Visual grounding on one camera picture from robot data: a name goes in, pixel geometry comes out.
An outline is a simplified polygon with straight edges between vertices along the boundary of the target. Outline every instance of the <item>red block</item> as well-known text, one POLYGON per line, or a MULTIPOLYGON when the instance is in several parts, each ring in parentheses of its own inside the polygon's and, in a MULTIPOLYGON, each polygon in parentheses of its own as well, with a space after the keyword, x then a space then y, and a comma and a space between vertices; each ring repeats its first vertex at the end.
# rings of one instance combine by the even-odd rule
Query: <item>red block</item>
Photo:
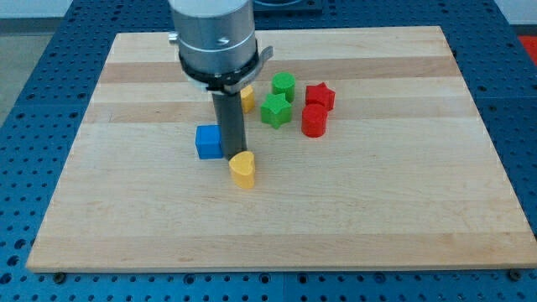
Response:
POLYGON ((319 104, 306 105, 302 110, 302 133, 310 138, 325 134, 328 111, 319 104))
POLYGON ((529 57, 537 65, 537 37, 520 36, 519 39, 526 51, 528 51, 529 57))
POLYGON ((334 109, 336 93, 330 90, 324 82, 317 86, 307 86, 305 88, 305 104, 319 104, 330 111, 334 109))

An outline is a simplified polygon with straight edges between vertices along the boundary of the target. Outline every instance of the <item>wooden cutting board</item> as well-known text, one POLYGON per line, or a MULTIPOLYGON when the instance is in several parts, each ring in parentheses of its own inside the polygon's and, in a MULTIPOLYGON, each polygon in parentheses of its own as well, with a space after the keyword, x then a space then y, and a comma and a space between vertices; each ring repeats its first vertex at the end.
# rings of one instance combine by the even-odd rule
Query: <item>wooden cutting board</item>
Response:
POLYGON ((39 230, 35 272, 522 268, 537 243, 438 27, 260 31, 254 83, 295 74, 293 121, 246 116, 256 186, 199 160, 211 98, 166 33, 119 34, 39 230), (300 131, 306 85, 336 91, 300 131))

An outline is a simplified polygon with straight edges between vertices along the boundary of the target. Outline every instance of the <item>green star block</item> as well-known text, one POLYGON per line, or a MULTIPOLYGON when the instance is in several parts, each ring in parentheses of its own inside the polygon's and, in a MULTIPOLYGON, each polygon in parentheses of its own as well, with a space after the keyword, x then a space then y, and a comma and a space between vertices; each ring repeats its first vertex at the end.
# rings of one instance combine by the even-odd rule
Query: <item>green star block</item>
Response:
POLYGON ((294 75, 289 72, 279 72, 272 78, 272 93, 275 95, 284 93, 285 100, 293 102, 295 100, 295 82, 294 75))
POLYGON ((278 129, 281 124, 291 122, 291 104, 285 100, 285 94, 268 94, 261 105, 261 122, 271 124, 278 129))

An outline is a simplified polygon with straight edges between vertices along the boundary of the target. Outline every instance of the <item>table surface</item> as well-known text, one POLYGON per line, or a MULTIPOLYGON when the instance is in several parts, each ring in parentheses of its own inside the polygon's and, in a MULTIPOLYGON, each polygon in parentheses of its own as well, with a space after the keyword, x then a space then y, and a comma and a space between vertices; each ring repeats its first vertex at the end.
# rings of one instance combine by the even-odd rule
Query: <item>table surface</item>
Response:
MULTIPOLYGON (((171 30, 171 19, 163 18, 167 13, 164 0, 75 0, 71 5, 0 129, 0 299, 534 299, 533 269, 268 276, 68 274, 61 285, 53 282, 52 274, 30 273, 24 268, 30 243, 116 33, 171 30)), ((322 13, 261 13, 256 25, 258 29, 440 25, 535 232, 535 68, 492 0, 329 0, 322 13)))
POLYGON ((211 97, 167 33, 119 34, 29 256, 36 272, 531 268, 535 242, 440 27, 258 31, 295 75, 279 130, 246 116, 257 184, 196 157, 211 97), (305 87, 336 91, 300 131, 305 87))

